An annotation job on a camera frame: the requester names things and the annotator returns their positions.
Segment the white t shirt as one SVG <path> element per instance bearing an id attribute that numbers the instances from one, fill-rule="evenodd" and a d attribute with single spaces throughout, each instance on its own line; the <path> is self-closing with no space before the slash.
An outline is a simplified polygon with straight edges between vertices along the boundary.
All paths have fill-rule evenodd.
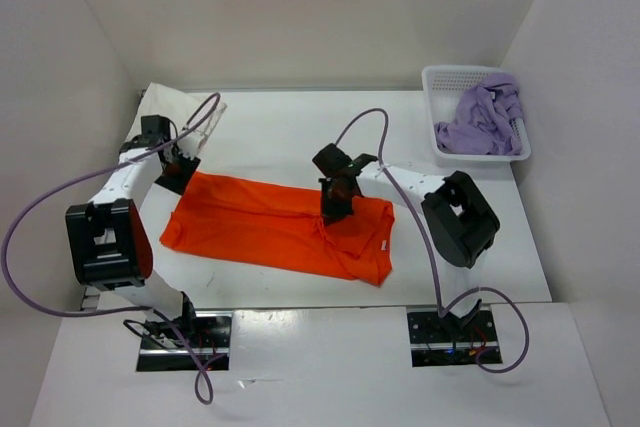
<path id="1" fill-rule="evenodd" d="M 206 101 L 191 94 L 151 83 L 139 104 L 131 128 L 125 137 L 130 141 L 141 133 L 141 118 L 147 115 L 160 115 L 172 121 L 181 135 L 189 134 L 177 142 L 184 157 L 198 157 L 209 137 L 227 109 L 227 104 L 218 96 Z"/>

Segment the orange t shirt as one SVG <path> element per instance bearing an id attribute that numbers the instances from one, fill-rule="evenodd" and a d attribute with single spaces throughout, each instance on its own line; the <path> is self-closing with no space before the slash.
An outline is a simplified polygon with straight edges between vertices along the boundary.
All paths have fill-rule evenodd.
<path id="1" fill-rule="evenodd" d="M 324 223 L 320 194 L 197 172 L 160 237 L 176 252 L 381 286 L 392 271 L 391 202 L 357 197 Z"/>

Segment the lavender t shirt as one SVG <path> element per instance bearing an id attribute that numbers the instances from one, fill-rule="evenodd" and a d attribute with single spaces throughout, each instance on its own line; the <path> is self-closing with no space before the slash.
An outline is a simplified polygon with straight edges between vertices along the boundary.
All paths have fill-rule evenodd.
<path id="1" fill-rule="evenodd" d="M 434 125 L 436 143 L 453 154 L 517 156 L 523 143 L 512 121 L 523 118 L 516 79 L 491 73 L 462 94 L 452 121 Z"/>

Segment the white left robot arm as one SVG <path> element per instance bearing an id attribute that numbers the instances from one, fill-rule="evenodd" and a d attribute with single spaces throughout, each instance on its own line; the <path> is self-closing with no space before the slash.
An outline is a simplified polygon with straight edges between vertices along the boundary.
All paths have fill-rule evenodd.
<path id="1" fill-rule="evenodd" d="M 151 334 L 184 347 L 199 334 L 195 309 L 186 293 L 169 286 L 153 270 L 153 250 L 139 213 L 153 185 L 183 195 L 200 163 L 176 145 L 138 158 L 170 141 L 176 132 L 164 116 L 142 117 L 141 133 L 120 149 L 119 161 L 125 166 L 113 172 L 87 203 L 69 207 L 65 223 L 78 282 L 148 307 Z"/>

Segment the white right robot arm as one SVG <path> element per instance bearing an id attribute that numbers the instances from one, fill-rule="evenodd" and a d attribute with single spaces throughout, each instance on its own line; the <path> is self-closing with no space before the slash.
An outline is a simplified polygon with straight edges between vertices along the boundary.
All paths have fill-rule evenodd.
<path id="1" fill-rule="evenodd" d="M 473 328 L 479 287 L 500 222 L 469 174 L 427 175 L 382 162 L 371 154 L 348 156 L 330 143 L 312 159 L 322 177 L 321 213 L 343 226 L 356 202 L 377 198 L 406 207 L 427 248 L 434 275 L 438 327 L 450 340 Z"/>

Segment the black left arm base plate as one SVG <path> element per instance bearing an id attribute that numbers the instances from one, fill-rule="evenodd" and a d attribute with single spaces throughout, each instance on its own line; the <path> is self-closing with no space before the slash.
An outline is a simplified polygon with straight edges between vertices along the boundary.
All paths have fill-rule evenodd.
<path id="1" fill-rule="evenodd" d="M 178 322 L 175 324 L 208 371 L 227 371 L 232 320 L 230 311 L 197 311 L 189 327 L 180 326 Z M 123 324 L 140 339 L 137 372 L 197 370 L 185 343 L 165 323 L 127 319 Z"/>

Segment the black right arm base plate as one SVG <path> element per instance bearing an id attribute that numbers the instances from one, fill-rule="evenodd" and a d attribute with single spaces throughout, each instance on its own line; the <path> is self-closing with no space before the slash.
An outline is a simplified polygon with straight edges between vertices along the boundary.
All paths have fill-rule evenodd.
<path id="1" fill-rule="evenodd" d="M 413 367 L 473 365 L 477 354 L 484 364 L 502 363 L 489 309 L 481 309 L 463 327 L 447 324 L 435 308 L 408 309 L 406 318 Z"/>

